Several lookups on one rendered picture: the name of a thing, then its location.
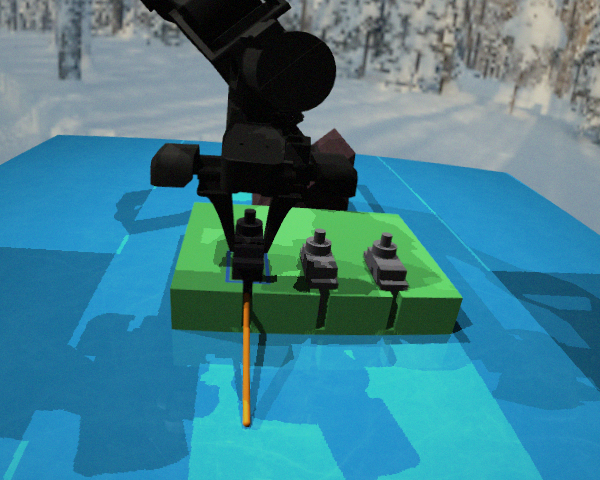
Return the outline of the green rectangular deck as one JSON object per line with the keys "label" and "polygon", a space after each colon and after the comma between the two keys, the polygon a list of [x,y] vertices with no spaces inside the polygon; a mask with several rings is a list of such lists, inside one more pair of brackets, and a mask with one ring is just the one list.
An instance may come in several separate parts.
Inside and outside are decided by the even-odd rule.
{"label": "green rectangular deck", "polygon": [[[171,329],[243,333],[242,280],[212,203],[194,202]],[[291,208],[252,281],[250,333],[452,334],[463,297],[398,214]]]}

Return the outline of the black micro servo with orange cable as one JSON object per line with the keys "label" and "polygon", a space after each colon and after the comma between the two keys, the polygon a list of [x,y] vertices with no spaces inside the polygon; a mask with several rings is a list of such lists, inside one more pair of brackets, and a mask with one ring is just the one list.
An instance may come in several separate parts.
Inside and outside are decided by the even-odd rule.
{"label": "black micro servo with orange cable", "polygon": [[244,298],[243,322],[243,418],[245,427],[251,423],[250,407],[250,298],[252,281],[262,281],[264,270],[263,222],[255,209],[245,209],[244,217],[236,220],[234,232],[233,280],[242,280]]}

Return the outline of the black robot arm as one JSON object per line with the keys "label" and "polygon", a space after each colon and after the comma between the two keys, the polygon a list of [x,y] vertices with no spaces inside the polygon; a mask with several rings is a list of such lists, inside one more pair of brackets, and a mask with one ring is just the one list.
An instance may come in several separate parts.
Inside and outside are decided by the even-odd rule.
{"label": "black robot arm", "polygon": [[[259,96],[278,109],[271,123],[248,121],[233,109],[222,139],[220,187],[230,194],[273,197],[282,180],[306,180],[311,151],[320,152],[298,124],[335,85],[336,64],[317,36],[285,30],[277,18],[286,0],[141,0],[173,22],[213,64],[228,92]],[[234,115],[237,112],[237,115]],[[281,120],[284,117],[284,120]]]}

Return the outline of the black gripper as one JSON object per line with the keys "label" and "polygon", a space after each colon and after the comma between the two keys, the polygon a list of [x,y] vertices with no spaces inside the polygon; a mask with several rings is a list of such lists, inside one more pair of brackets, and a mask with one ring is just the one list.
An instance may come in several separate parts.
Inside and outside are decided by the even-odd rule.
{"label": "black gripper", "polygon": [[[233,109],[247,109],[248,121],[271,123],[273,113],[285,112],[259,96],[244,96],[228,92],[226,128]],[[150,184],[157,187],[180,188],[198,175],[197,195],[207,197],[214,206],[230,249],[234,252],[234,208],[233,195],[220,187],[221,156],[200,154],[199,144],[164,143],[151,159]],[[273,240],[290,209],[298,202],[307,202],[307,186],[315,181],[323,196],[356,196],[357,171],[344,154],[310,153],[306,180],[282,180],[281,191],[271,197],[264,231],[264,253],[268,253]]]}

